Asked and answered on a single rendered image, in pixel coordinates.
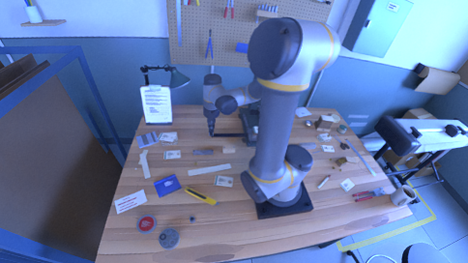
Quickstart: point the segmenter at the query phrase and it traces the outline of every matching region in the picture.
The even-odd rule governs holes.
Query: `wooden table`
[[[296,117],[290,143],[315,142],[317,149],[309,150],[312,153],[322,144],[316,138],[321,132],[305,127],[304,121],[316,121],[322,114],[338,113],[327,108],[310,108],[309,111],[313,113],[311,116]],[[138,164],[143,149],[138,148],[136,139],[133,140],[114,200],[144,189],[148,202],[120,215],[112,204],[96,262],[218,262],[250,258],[329,242],[412,215],[407,206],[396,207],[389,195],[355,202],[352,193],[379,187],[391,193],[395,188],[356,134],[350,130],[346,135],[336,132],[338,125],[346,125],[342,118],[338,124],[333,124],[331,134],[338,134],[341,140],[349,139],[377,175],[372,176],[361,161],[337,167],[337,159],[356,157],[356,154],[352,150],[341,150],[333,139],[323,144],[333,145],[336,151],[313,154],[313,167],[304,179],[313,211],[263,220],[257,219],[254,203],[240,181],[240,174],[248,169],[255,149],[247,147],[241,138],[210,137],[201,105],[174,105],[173,119],[172,126],[146,126],[144,118],[141,120],[136,135],[176,131],[179,142],[177,146],[158,143],[145,148],[149,151],[147,159],[152,175],[145,180]],[[242,132],[237,113],[221,115],[216,122],[216,132]],[[236,153],[223,154],[224,145],[235,145]],[[215,153],[194,156],[192,151],[198,149],[213,149]],[[162,155],[167,150],[182,150],[182,157],[165,161]],[[189,169],[223,163],[231,163],[232,169],[188,176]],[[199,190],[216,199],[219,205],[208,205],[183,190],[158,198],[153,183],[174,173],[182,187]],[[330,181],[318,190],[317,186],[329,174],[332,175]],[[234,177],[233,188],[214,186],[216,175]],[[356,184],[347,193],[339,186],[346,178]],[[136,222],[146,214],[154,215],[158,226],[153,233],[143,235],[136,230]],[[190,216],[196,217],[196,223],[190,224]],[[181,235],[181,243],[174,250],[164,250],[158,241],[159,234],[167,227],[175,228]]]

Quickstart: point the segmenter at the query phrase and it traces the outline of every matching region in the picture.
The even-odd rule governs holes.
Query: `gray robotic arm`
[[[288,146],[295,110],[312,74],[330,67],[340,47],[337,33],[324,23],[268,19],[249,41],[250,69],[256,77],[251,84],[225,91],[220,77],[205,77],[203,98],[209,125],[217,110],[232,113],[238,105],[262,100],[255,156],[249,170],[241,174],[255,202],[268,200],[288,207],[299,200],[300,184],[311,169],[312,157],[298,145]]]

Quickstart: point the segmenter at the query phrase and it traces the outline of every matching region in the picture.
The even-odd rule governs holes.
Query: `green lamp shade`
[[[184,87],[190,83],[190,78],[182,73],[179,73],[175,68],[170,72],[170,89]]]

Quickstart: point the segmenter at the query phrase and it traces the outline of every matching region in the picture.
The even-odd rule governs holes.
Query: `cup handle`
[[[407,198],[404,198],[404,200],[399,201],[398,206],[404,205],[407,200],[408,200]]]

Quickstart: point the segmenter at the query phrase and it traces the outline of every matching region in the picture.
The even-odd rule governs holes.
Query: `white wall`
[[[328,23],[344,39],[360,0],[335,0]],[[341,49],[340,56],[413,70],[418,63],[457,72],[468,59],[468,1],[413,0],[411,13],[384,58]]]
[[[28,21],[22,0],[0,0],[0,38],[168,38],[165,0],[33,0],[43,19],[58,26],[21,27]]]

